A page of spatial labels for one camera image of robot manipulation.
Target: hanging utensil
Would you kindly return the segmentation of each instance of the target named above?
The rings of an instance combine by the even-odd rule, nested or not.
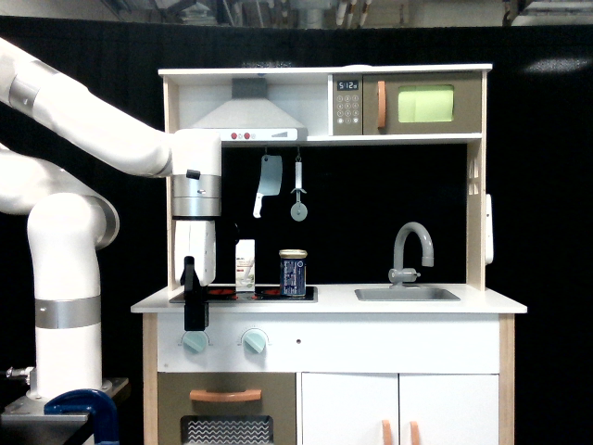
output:
[[[256,203],[253,207],[253,216],[261,218],[261,200],[263,197],[272,197],[280,193],[282,183],[282,156],[263,155],[261,157],[261,178],[259,179]]]
[[[307,218],[307,207],[305,204],[300,202],[300,194],[307,193],[303,189],[303,163],[301,162],[300,157],[300,150],[298,150],[296,154],[296,162],[295,162],[295,189],[290,193],[296,193],[296,203],[290,209],[290,215],[293,217],[293,220],[300,222]]]

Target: oven door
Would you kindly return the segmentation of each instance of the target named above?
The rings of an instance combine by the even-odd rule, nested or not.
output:
[[[297,444],[292,373],[158,373],[158,443]]]

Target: jar lid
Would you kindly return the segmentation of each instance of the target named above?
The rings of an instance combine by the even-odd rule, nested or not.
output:
[[[280,258],[307,258],[307,251],[297,248],[286,248],[280,250]]]

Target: blue clamp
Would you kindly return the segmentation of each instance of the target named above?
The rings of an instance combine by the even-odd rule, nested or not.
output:
[[[65,392],[45,404],[45,414],[90,413],[95,445],[120,445],[118,410],[113,400],[98,389]]]

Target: digital clock display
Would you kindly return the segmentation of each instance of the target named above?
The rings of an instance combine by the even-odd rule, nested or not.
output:
[[[337,91],[355,91],[359,89],[359,81],[338,81]]]

